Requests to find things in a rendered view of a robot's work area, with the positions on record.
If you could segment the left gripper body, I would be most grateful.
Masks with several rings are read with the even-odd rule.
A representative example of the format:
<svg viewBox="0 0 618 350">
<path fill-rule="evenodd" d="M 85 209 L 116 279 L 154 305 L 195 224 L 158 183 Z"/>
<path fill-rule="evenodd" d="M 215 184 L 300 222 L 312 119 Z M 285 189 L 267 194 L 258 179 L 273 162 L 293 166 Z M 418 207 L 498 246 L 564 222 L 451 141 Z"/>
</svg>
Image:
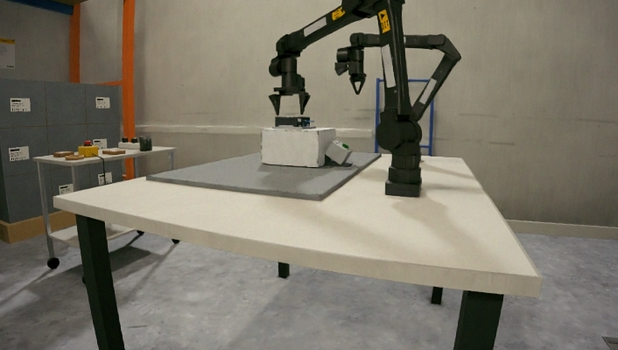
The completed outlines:
<svg viewBox="0 0 618 350">
<path fill-rule="evenodd" d="M 301 89 L 301 90 L 300 90 Z M 297 72 L 282 73 L 282 87 L 274 87 L 274 92 L 278 91 L 278 94 L 271 94 L 277 96 L 296 95 L 296 94 L 308 94 L 304 87 L 297 86 Z M 286 91 L 286 94 L 285 94 Z"/>
</svg>

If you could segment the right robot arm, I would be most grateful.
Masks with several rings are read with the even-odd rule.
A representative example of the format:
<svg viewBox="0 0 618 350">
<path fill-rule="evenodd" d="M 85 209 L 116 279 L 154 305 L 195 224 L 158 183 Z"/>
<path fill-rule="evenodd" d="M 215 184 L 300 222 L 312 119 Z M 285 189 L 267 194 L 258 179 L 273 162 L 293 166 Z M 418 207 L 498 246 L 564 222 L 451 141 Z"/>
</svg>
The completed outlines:
<svg viewBox="0 0 618 350">
<path fill-rule="evenodd" d="M 356 61 L 358 61 L 358 63 L 360 63 L 360 61 L 364 61 L 364 48 L 372 46 L 381 47 L 379 34 L 354 32 L 350 35 L 349 41 L 350 38 L 351 46 L 337 49 L 337 63 L 334 63 L 334 70 L 337 75 L 342 75 L 347 70 L 349 72 L 356 72 Z M 404 44 L 405 48 L 419 48 L 428 50 L 437 49 L 443 53 L 446 53 L 412 106 L 413 111 L 415 112 L 416 122 L 418 122 L 445 82 L 449 73 L 451 73 L 457 62 L 460 62 L 461 56 L 450 39 L 444 34 L 404 34 Z"/>
</svg>

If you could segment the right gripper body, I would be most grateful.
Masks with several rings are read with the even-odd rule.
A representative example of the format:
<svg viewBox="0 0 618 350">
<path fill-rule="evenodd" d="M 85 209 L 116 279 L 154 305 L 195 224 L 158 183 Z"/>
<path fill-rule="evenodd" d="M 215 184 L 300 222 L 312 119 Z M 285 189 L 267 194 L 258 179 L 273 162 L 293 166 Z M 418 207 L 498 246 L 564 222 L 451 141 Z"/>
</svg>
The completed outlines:
<svg viewBox="0 0 618 350">
<path fill-rule="evenodd" d="M 367 75 L 364 74 L 364 62 L 360 61 L 360 63 L 358 63 L 358 61 L 356 61 L 356 72 L 348 72 L 348 75 L 350 75 L 349 79 L 366 79 L 365 77 L 367 77 Z"/>
</svg>

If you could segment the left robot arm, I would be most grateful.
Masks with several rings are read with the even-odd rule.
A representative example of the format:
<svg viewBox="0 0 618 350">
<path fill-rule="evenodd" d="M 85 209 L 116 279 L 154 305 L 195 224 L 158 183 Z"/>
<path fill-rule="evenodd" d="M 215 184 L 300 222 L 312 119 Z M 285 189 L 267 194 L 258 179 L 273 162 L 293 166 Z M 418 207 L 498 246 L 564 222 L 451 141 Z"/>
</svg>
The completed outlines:
<svg viewBox="0 0 618 350">
<path fill-rule="evenodd" d="M 310 44 L 355 21 L 376 15 L 385 95 L 376 141 L 382 149 L 392 153 L 385 189 L 419 192 L 422 177 L 418 149 L 422 129 L 416 122 L 415 112 L 412 112 L 409 94 L 403 4 L 405 0 L 341 0 L 337 8 L 277 41 L 277 57 L 270 61 L 269 73 L 272 77 L 282 77 L 283 72 L 298 72 L 297 59 L 294 58 L 300 57 Z"/>
</svg>

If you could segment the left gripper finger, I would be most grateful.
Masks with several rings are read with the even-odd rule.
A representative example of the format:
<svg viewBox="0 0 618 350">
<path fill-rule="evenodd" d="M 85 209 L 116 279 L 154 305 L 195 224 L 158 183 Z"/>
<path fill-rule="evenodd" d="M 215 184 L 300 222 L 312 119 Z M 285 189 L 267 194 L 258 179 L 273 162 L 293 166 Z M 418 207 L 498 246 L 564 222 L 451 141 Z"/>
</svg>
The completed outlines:
<svg viewBox="0 0 618 350">
<path fill-rule="evenodd" d="M 275 109 L 276 115 L 279 116 L 281 96 L 269 95 L 269 98 L 270 98 L 270 101 L 271 101 L 271 103 L 272 103 L 272 105 L 273 105 L 273 107 Z"/>
<path fill-rule="evenodd" d="M 303 115 L 305 111 L 305 106 L 308 103 L 311 96 L 309 94 L 298 94 L 298 96 L 299 96 L 300 114 Z"/>
</svg>

